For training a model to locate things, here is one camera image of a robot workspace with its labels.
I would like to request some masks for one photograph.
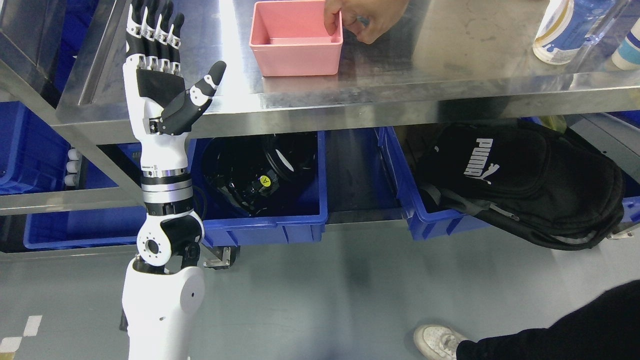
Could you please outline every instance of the robotic arm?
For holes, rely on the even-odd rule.
[[[211,103],[226,64],[186,89],[180,75],[180,29],[170,20],[168,0],[132,0],[127,17],[124,73],[134,136],[142,144],[143,198],[147,219],[138,233],[138,254],[127,267],[122,307],[129,334],[129,360],[185,360],[191,322],[204,299],[204,275],[197,267],[204,226],[193,211],[185,144],[191,125]],[[181,270],[165,265],[182,257]]]

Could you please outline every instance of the white tape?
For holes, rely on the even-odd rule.
[[[4,338],[0,342],[0,354],[4,352],[16,352],[22,342],[22,336],[19,338]]]
[[[29,316],[29,320],[27,320],[27,325],[24,327],[23,336],[36,336],[38,334],[38,328],[40,327],[40,322],[42,321],[42,315]]]

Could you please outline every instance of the finger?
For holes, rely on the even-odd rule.
[[[141,37],[142,24],[142,0],[133,0],[129,5],[127,18],[127,63],[134,64],[137,68],[145,66],[145,44]]]
[[[218,61],[200,81],[179,93],[162,111],[161,132],[169,135],[190,132],[193,123],[211,104],[226,68],[227,64]]]
[[[180,31],[183,24],[184,15],[182,13],[178,13],[169,26],[169,72],[174,75],[180,75]]]
[[[158,17],[158,29],[160,29],[163,33],[169,34],[169,19],[173,14],[173,1],[168,0],[164,6],[162,11],[160,12],[160,16]]]
[[[162,72],[169,72],[171,67],[170,51],[169,51],[169,30],[170,23],[169,19],[171,14],[173,13],[173,2],[168,0],[164,6],[162,11],[158,16],[158,24],[156,28],[156,42],[159,49],[158,54],[158,62],[159,62],[159,70]]]
[[[356,36],[365,28],[364,24],[358,20],[357,15],[353,12],[342,12],[342,25]]]
[[[380,26],[380,23],[378,21],[372,20],[366,28],[364,28],[357,34],[358,41],[361,41],[365,44],[373,44],[373,42],[376,41],[380,37],[380,35],[386,32],[386,30],[388,29]]]
[[[353,23],[349,25],[345,25],[345,28],[350,32],[354,33],[357,37],[360,36],[361,32],[366,28],[360,20],[356,19]]]
[[[158,48],[156,44],[157,0],[147,0],[142,15],[142,37],[145,43],[146,69],[158,69]]]
[[[339,0],[326,0],[324,3],[324,28],[329,35],[333,35],[338,30],[335,25],[335,18],[341,6],[342,4]]]

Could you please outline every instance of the shoe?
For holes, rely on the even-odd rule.
[[[413,333],[413,342],[429,360],[456,360],[461,341],[468,340],[458,332],[440,325],[423,325]]]

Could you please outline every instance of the person's leg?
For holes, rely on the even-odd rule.
[[[458,360],[638,360],[640,280],[613,288],[548,329],[462,341]]]

